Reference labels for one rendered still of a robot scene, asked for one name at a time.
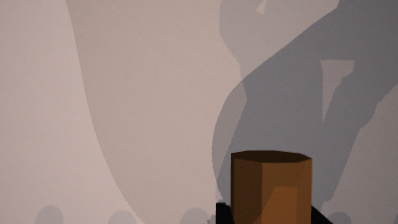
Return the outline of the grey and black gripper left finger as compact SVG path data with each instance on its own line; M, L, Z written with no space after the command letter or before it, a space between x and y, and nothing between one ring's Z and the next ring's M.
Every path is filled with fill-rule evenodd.
M235 224L230 206L226 203L216 203L216 224Z

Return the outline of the brown hexagonal prism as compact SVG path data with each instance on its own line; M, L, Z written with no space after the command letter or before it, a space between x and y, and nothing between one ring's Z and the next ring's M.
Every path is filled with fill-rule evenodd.
M312 158L301 153L231 153L235 224L311 224Z

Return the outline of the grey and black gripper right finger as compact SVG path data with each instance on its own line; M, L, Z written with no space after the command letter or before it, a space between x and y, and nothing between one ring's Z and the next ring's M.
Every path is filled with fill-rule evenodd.
M333 224L311 205L311 224Z

